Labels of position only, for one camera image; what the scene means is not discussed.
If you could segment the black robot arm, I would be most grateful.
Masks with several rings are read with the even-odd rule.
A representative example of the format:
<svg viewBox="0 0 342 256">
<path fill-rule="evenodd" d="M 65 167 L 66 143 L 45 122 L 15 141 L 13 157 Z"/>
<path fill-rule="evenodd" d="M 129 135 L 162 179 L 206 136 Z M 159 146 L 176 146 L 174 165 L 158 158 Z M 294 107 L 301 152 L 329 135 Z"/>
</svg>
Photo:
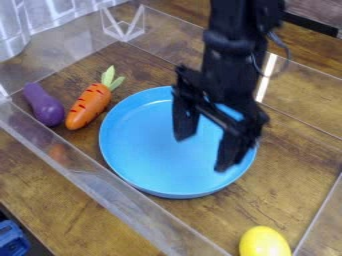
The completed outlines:
<svg viewBox="0 0 342 256">
<path fill-rule="evenodd" d="M 216 170 L 224 172 L 242 161 L 269 122 L 254 90 L 285 0 L 210 0 L 210 4 L 202 68 L 177 67 L 173 124 L 180 141 L 196 135 L 201 116 L 222 128 Z"/>
</svg>

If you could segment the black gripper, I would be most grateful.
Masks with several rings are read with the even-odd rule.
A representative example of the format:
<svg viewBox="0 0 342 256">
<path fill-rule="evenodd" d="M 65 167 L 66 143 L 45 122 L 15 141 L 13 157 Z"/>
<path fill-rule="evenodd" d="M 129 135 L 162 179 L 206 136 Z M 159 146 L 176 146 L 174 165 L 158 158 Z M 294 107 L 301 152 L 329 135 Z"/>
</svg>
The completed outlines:
<svg viewBox="0 0 342 256">
<path fill-rule="evenodd" d="M 205 54 L 202 70 L 177 67 L 178 81 L 173 89 L 174 137 L 182 141 L 197 133 L 200 103 L 209 98 L 210 104 L 224 104 L 244 114 L 257 110 L 253 92 L 260 78 L 258 67 L 264 64 L 268 42 L 229 40 L 214 31 L 204 34 Z M 225 172 L 241 163 L 256 146 L 258 136 L 245 131 L 224 132 L 214 170 Z"/>
</svg>

